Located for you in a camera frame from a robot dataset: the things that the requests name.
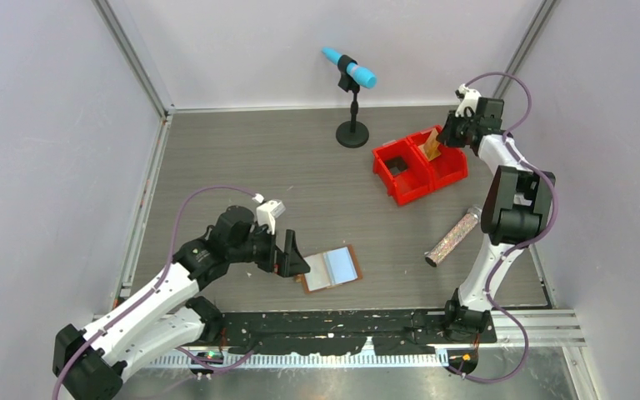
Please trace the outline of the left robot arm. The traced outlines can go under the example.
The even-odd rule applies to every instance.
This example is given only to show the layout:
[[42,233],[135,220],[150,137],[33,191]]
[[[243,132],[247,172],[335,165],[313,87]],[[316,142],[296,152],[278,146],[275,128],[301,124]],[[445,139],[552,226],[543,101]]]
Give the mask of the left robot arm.
[[221,312],[201,291],[235,263],[294,278],[308,273],[292,229],[282,247],[276,199],[255,210],[228,207],[199,238],[184,243],[170,263],[128,300],[83,328],[68,324],[56,336],[53,397],[65,388],[74,399],[112,399],[140,368],[183,344],[214,344],[223,331]]

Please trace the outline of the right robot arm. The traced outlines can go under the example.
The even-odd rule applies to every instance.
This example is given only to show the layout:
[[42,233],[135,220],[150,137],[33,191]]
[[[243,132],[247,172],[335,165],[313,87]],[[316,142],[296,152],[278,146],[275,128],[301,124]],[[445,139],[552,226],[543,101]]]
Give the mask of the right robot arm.
[[492,183],[482,206],[482,246],[466,280],[446,302],[442,330],[454,342],[484,333],[495,293],[524,248],[547,227],[555,177],[537,173],[502,129],[504,102],[468,90],[447,115],[438,141],[470,148],[488,166]]

